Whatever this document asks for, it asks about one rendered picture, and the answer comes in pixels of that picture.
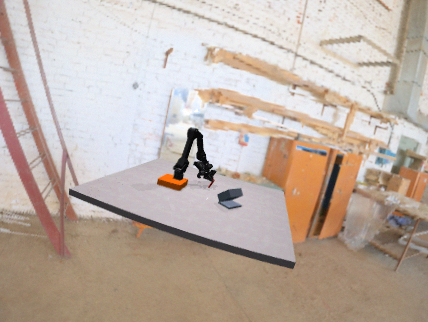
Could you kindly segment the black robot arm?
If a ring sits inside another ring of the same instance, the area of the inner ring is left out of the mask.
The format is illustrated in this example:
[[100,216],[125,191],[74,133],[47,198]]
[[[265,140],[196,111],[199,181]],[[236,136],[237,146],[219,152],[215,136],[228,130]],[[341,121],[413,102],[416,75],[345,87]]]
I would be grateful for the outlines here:
[[195,139],[197,140],[196,159],[199,161],[194,161],[193,165],[195,165],[198,170],[200,166],[204,165],[205,167],[202,167],[203,171],[206,171],[206,170],[210,171],[210,169],[213,168],[213,165],[209,164],[209,161],[207,161],[206,153],[204,152],[203,135],[197,128],[189,127],[187,130],[187,141],[186,141],[182,156],[178,159],[177,163],[173,166],[174,174],[172,179],[178,180],[178,181],[183,180],[183,175],[184,175],[183,173],[185,173],[189,165],[188,156],[189,156],[193,141]]

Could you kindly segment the blue-grey flat panel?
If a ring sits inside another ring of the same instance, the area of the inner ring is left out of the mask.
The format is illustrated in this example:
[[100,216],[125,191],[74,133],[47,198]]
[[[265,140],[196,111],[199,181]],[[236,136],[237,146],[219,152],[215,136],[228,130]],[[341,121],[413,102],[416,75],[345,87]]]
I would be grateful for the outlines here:
[[227,207],[228,209],[242,207],[242,204],[232,201],[243,196],[241,188],[229,189],[222,193],[217,194],[217,196],[219,199],[218,204],[220,204],[223,207]]

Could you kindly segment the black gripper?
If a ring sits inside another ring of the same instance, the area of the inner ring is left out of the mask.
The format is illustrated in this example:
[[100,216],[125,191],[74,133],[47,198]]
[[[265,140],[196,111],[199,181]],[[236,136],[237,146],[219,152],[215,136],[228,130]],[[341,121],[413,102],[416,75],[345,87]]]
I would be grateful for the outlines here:
[[211,182],[213,182],[213,176],[215,175],[215,173],[217,172],[216,170],[211,170],[209,172],[209,170],[203,171],[202,167],[205,167],[204,165],[199,167],[199,173],[197,174],[198,178],[201,178],[201,175],[203,176],[203,179],[209,180]]

